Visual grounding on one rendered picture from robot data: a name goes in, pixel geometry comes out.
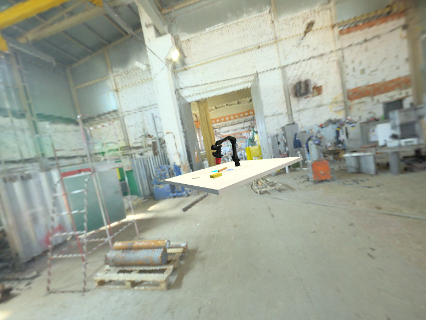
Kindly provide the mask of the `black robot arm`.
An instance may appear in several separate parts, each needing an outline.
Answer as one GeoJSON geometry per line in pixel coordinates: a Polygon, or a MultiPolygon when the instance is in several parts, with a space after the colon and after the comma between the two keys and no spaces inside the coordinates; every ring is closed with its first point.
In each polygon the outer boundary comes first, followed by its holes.
{"type": "Polygon", "coordinates": [[[233,160],[233,162],[235,162],[235,167],[238,167],[238,166],[240,166],[240,159],[238,158],[237,151],[236,151],[236,145],[235,145],[236,142],[237,142],[236,138],[234,138],[232,136],[227,136],[227,137],[225,137],[221,140],[216,141],[216,143],[211,146],[211,149],[212,150],[221,150],[221,147],[222,147],[221,144],[226,140],[231,141],[232,149],[233,149],[232,160],[233,160]]]}

